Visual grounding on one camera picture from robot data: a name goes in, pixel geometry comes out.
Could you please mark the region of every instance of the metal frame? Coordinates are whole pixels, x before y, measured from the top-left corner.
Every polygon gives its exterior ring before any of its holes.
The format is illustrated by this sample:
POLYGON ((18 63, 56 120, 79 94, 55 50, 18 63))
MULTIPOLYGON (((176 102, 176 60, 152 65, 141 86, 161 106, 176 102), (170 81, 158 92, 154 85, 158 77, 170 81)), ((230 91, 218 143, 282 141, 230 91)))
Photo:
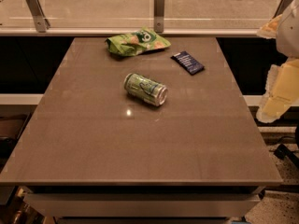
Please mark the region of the metal frame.
POLYGON ((39 33, 45 33, 50 27, 50 22, 47 20, 41 5, 38 0, 26 0, 26 3, 33 16, 36 30, 39 33))
POLYGON ((165 0, 154 0, 154 30, 156 33, 164 31, 165 0))

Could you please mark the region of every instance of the table surface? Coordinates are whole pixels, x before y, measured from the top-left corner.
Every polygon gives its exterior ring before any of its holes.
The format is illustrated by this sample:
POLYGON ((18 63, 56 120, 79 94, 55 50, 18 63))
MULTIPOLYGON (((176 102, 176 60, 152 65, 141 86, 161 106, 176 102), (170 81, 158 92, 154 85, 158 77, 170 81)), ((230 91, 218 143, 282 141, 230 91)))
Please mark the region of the table surface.
POLYGON ((17 185, 277 185, 281 178, 215 38, 119 58, 76 38, 0 182, 17 185), (190 76, 171 55, 206 70, 190 76), (155 107, 123 88, 138 73, 169 89, 155 107))

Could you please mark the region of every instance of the snack bag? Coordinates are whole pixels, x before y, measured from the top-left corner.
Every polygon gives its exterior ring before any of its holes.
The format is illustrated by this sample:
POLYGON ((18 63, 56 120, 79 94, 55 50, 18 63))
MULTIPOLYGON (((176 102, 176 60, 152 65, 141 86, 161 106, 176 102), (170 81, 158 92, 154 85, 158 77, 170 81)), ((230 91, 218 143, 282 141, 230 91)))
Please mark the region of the snack bag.
POLYGON ((276 16, 270 22, 262 26, 256 35, 266 38, 266 39, 275 39, 277 37, 278 23, 281 19, 282 14, 276 16))
POLYGON ((108 50, 120 56, 136 56, 149 50, 168 48, 171 44, 153 30, 141 30, 126 35, 116 35, 106 40, 108 50))

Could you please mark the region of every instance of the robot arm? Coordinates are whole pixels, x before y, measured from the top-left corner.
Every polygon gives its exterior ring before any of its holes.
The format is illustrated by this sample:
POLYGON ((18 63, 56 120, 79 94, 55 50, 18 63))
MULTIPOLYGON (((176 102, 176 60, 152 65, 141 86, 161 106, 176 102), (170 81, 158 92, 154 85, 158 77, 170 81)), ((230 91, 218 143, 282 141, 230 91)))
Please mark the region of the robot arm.
POLYGON ((278 22, 277 49, 280 53, 299 59, 299 0, 293 0, 278 22))
POLYGON ((266 93, 257 112, 257 119, 265 123, 279 119, 299 98, 299 0, 273 22, 277 23, 277 49, 289 60, 280 67, 272 65, 268 73, 266 93))

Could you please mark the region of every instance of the can label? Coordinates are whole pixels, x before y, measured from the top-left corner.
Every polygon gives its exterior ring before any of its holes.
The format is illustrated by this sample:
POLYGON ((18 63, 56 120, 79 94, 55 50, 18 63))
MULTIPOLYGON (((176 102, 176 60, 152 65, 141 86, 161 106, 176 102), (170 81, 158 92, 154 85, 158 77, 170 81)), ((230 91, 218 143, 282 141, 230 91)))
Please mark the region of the can label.
POLYGON ((124 88, 133 96, 152 105, 162 105, 166 99, 167 87, 139 74, 129 74, 124 80, 124 88))

